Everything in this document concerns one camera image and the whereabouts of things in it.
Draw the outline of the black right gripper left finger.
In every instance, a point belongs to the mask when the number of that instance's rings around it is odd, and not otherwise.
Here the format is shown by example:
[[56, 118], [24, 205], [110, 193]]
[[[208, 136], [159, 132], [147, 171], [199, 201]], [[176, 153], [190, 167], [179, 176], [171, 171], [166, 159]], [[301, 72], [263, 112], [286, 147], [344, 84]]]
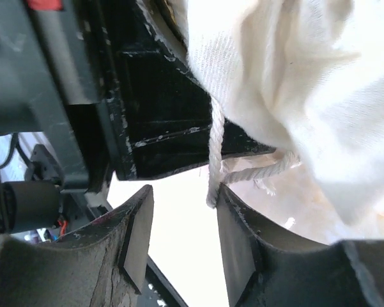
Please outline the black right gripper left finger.
[[135, 306], [145, 279], [153, 188], [41, 244], [0, 235], [0, 306]]

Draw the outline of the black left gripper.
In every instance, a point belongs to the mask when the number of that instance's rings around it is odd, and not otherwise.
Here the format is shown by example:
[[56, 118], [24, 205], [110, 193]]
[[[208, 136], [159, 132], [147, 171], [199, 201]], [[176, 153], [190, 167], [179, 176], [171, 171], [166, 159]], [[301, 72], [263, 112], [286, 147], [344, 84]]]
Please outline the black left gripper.
[[167, 1], [0, 1], [0, 136], [44, 133], [65, 190], [205, 165], [210, 124]]

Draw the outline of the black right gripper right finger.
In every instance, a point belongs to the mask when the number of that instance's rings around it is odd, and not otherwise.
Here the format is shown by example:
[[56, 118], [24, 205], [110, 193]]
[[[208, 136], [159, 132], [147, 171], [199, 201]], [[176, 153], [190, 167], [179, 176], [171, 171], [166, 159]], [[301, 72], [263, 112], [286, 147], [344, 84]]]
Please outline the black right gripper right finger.
[[217, 220], [231, 306], [384, 306], [384, 240], [320, 244], [251, 209], [225, 185]]

